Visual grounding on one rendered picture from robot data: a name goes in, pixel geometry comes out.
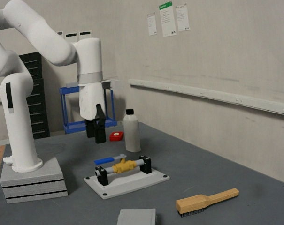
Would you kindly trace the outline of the white bottle with black cap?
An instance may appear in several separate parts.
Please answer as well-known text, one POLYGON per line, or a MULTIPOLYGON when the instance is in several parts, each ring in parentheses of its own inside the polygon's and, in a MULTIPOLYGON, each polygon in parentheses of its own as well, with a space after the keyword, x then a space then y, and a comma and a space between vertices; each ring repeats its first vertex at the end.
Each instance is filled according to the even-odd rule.
POLYGON ((141 151, 138 118, 133 109, 126 109, 123 119, 126 150, 130 152, 141 151))

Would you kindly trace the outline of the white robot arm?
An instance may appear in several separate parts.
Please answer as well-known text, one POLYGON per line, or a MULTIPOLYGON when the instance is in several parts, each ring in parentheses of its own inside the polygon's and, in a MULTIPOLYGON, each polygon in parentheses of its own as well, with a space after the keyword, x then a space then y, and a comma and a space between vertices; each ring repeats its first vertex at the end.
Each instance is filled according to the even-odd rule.
MULTIPOLYGON (((87 38, 69 43, 51 29, 46 20, 22 0, 11 0, 0 9, 0 30, 15 28, 51 64, 61 67, 77 63, 78 84, 102 82, 103 89, 123 89, 122 80, 105 79, 102 73, 101 41, 87 38)), ((3 162, 15 172, 27 173, 42 167, 37 157, 26 98, 33 79, 20 57, 0 43, 0 86, 12 156, 3 162), (25 96, 26 95, 26 96, 25 96)))

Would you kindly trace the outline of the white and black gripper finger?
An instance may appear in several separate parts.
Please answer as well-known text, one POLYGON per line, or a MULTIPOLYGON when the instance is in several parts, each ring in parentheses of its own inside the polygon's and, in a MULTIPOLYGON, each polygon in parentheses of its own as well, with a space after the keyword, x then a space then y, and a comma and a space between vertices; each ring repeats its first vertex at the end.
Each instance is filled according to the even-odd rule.
POLYGON ((96 144, 105 143, 106 142, 106 134, 105 134, 105 121, 106 117, 103 113, 103 110, 100 104, 96 104, 97 114, 99 118, 93 119, 93 124, 95 127, 94 136, 96 144), (98 124, 96 123, 98 121, 98 124))
POLYGON ((93 125, 93 120, 89 121, 85 119, 85 125, 86 125, 86 133, 87 133, 87 138, 93 138, 94 136, 94 125, 93 125))

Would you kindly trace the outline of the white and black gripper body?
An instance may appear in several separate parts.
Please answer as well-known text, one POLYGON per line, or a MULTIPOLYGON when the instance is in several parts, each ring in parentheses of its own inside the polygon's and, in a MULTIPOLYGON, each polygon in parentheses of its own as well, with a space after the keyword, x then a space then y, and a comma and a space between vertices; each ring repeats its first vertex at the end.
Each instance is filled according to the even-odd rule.
POLYGON ((89 121, 98 117, 96 104, 100 104, 106 115, 102 82, 78 84, 78 86, 80 115, 89 121))

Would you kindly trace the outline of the wooden wire brush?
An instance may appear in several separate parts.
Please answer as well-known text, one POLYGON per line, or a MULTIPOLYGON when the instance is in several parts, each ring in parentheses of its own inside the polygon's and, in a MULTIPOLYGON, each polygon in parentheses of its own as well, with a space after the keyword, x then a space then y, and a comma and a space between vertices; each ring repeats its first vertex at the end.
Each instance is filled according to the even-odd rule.
POLYGON ((176 200, 176 208, 180 217, 186 217, 201 213, 205 207, 229 198, 231 195, 228 190, 211 196, 196 195, 176 200))

